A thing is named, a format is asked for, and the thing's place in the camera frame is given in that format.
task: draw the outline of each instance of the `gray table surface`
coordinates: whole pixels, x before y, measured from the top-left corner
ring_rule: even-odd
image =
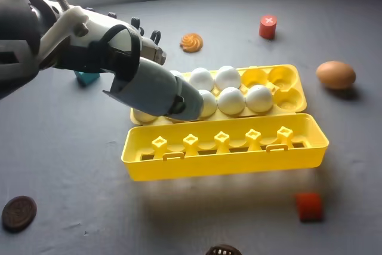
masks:
[[[104,95],[111,75],[81,88],[48,69],[0,101],[0,205],[35,199],[24,232],[0,231],[1,254],[204,254],[225,242],[243,254],[379,254],[382,248],[382,0],[169,0],[99,8],[162,31],[165,66],[189,72],[293,64],[307,113],[331,141],[313,170],[136,183],[120,157],[130,109]],[[263,14],[277,38],[258,36]],[[178,46],[197,32],[205,46]],[[350,63],[354,93],[323,89],[315,69]],[[319,191],[326,221],[298,221],[292,195]]]

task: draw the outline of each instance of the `prosthetic hand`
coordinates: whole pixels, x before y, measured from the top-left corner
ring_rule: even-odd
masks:
[[[110,72],[115,77],[104,92],[121,103],[183,121],[200,115],[198,91],[161,66],[166,59],[158,47],[161,33],[143,37],[137,18],[128,24],[66,0],[0,0],[0,27],[3,96],[49,67]]]

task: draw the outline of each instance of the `dark brown round object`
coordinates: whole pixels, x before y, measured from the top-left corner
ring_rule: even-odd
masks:
[[[206,255],[242,255],[239,250],[231,245],[220,244],[212,246],[206,253]]]
[[[343,62],[329,61],[321,64],[316,71],[317,77],[329,89],[348,89],[356,81],[353,68]]]
[[[15,197],[8,201],[2,210],[2,225],[10,232],[20,232],[31,224],[36,213],[37,206],[31,197]]]

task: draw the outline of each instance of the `egg carton tray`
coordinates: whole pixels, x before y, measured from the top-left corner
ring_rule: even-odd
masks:
[[[135,127],[122,161],[133,180],[312,168],[329,145],[305,113]]]
[[[245,106],[244,110],[237,115],[226,115],[219,109],[206,118],[200,118],[198,121],[218,121],[222,119],[243,118],[248,116],[265,116],[265,115],[280,115],[283,113],[302,112],[306,108],[306,99],[301,85],[300,77],[297,68],[290,64],[275,65],[275,66],[253,66],[248,68],[236,69],[241,76],[240,91],[244,97],[248,90],[254,85],[266,86],[273,95],[274,105],[268,112],[256,113]],[[210,71],[215,79],[217,70]],[[191,73],[183,73],[184,78],[188,81]],[[214,86],[212,94],[219,98],[221,91]],[[160,116],[151,122],[140,122],[134,117],[133,109],[130,112],[130,119],[137,125],[166,125],[179,123],[175,119]]]

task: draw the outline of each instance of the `teal cube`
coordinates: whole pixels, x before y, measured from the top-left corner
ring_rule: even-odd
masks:
[[[100,77],[99,73],[83,73],[77,71],[74,71],[74,73],[76,74],[78,82],[83,86],[87,86],[93,83],[96,79]]]

